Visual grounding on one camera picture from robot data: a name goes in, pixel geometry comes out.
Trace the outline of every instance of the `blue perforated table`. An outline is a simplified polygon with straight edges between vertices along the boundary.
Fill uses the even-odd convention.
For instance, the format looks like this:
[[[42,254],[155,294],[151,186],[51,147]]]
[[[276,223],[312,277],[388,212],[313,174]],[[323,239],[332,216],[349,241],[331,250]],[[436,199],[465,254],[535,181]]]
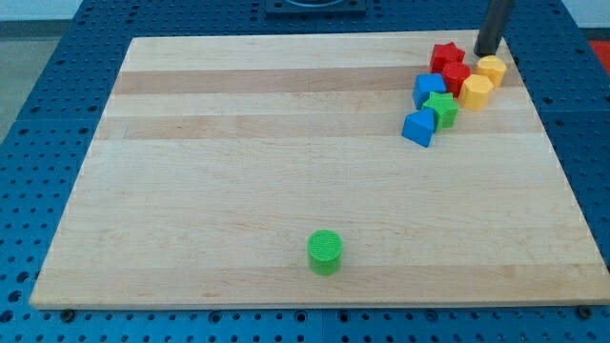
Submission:
[[[135,36],[476,29],[484,1],[369,0],[366,16],[274,15],[258,1],[83,2],[0,148],[0,342],[610,340],[610,307],[59,312],[28,305],[114,78]],[[609,78],[560,1],[517,1],[505,32],[606,264]],[[587,280],[582,280],[587,287]]]

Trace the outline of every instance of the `wood grain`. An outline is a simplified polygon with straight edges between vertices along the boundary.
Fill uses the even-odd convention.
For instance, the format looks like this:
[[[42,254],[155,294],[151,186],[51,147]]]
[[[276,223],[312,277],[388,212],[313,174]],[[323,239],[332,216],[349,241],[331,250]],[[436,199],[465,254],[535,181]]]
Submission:
[[[30,299],[41,309],[610,303],[510,51],[484,111],[402,138],[434,43],[474,31],[137,38]],[[307,267],[331,228],[343,268]]]

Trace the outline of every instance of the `green block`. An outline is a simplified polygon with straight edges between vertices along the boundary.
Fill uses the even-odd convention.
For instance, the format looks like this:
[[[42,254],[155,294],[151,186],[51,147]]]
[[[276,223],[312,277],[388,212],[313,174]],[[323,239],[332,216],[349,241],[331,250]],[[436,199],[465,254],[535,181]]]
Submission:
[[[451,93],[430,92],[430,98],[423,103],[423,109],[435,112],[435,132],[443,128],[452,128],[458,117],[459,106]]]
[[[307,253],[309,268],[320,275],[330,275],[341,268],[343,242],[331,230],[318,230],[309,237]]]

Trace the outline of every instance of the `toy block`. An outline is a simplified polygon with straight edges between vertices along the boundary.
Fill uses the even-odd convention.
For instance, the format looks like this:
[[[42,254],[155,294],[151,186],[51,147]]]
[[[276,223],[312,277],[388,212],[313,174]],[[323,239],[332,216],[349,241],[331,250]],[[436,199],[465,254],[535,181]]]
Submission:
[[[330,275],[341,268],[343,242],[338,233],[318,230],[307,241],[309,268],[319,275]]]
[[[435,44],[430,58],[430,72],[442,72],[442,68],[449,62],[464,60],[464,50],[458,48],[454,42],[449,44]]]
[[[413,87],[413,101],[416,103],[416,109],[421,110],[421,105],[428,100],[431,91],[441,93],[447,91],[442,75],[434,73],[416,76],[416,84]]]
[[[459,96],[461,84],[470,76],[470,67],[461,62],[449,62],[442,68],[442,79],[445,81],[447,92],[454,97]]]
[[[443,128],[452,128],[458,116],[459,106],[451,93],[430,92],[430,99],[423,104],[424,109],[435,112],[435,132]]]
[[[493,89],[487,76],[472,74],[464,80],[457,100],[464,109],[479,111],[489,102]]]
[[[404,118],[402,136],[428,148],[435,132],[435,112],[432,109],[417,111]]]
[[[487,76],[496,88],[502,84],[505,73],[506,65],[497,56],[485,56],[477,62],[475,74]]]

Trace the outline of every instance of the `blue cube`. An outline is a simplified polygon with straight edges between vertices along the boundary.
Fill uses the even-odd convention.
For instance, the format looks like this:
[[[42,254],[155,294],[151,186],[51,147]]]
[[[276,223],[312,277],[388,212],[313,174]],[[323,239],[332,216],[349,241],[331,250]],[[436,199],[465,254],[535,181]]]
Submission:
[[[416,77],[416,84],[413,87],[413,101],[416,103],[416,109],[421,110],[423,103],[430,97],[431,91],[437,93],[447,92],[442,75],[438,73],[418,75]]]
[[[435,132],[435,111],[425,109],[408,114],[404,118],[402,136],[428,148]]]

